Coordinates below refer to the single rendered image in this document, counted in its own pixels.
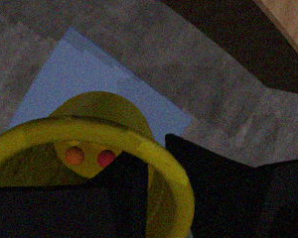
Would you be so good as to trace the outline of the orange marble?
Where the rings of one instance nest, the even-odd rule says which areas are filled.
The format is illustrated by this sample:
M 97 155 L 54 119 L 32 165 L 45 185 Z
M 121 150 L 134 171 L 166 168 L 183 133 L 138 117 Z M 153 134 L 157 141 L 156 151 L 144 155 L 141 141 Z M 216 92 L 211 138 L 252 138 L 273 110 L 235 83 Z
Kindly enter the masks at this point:
M 70 164 L 70 166 L 80 166 L 85 159 L 84 150 L 82 147 L 78 146 L 69 147 L 69 149 L 66 151 L 65 159 L 67 164 Z

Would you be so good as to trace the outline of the red marble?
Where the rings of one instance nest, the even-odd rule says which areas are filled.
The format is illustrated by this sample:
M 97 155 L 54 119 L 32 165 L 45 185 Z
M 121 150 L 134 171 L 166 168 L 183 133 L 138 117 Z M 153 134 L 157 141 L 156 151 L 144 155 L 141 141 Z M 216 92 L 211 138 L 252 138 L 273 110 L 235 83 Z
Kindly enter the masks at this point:
M 102 151 L 100 155 L 97 156 L 98 165 L 105 168 L 110 162 L 114 162 L 116 156 L 114 156 L 112 151 Z

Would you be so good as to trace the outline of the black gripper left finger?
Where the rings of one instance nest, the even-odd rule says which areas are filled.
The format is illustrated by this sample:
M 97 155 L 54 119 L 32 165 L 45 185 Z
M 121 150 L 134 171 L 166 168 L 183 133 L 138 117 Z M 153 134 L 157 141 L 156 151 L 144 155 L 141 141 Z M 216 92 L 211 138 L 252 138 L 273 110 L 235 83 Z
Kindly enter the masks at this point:
M 0 186 L 0 238 L 145 238 L 148 179 L 122 151 L 80 185 Z

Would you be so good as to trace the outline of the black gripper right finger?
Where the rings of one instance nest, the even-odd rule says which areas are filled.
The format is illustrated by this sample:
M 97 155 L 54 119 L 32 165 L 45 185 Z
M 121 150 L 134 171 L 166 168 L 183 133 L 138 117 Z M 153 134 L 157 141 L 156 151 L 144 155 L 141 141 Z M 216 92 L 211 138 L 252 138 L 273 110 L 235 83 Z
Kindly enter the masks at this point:
M 165 146 L 193 187 L 193 238 L 265 238 L 280 206 L 298 201 L 298 159 L 253 168 L 174 134 Z

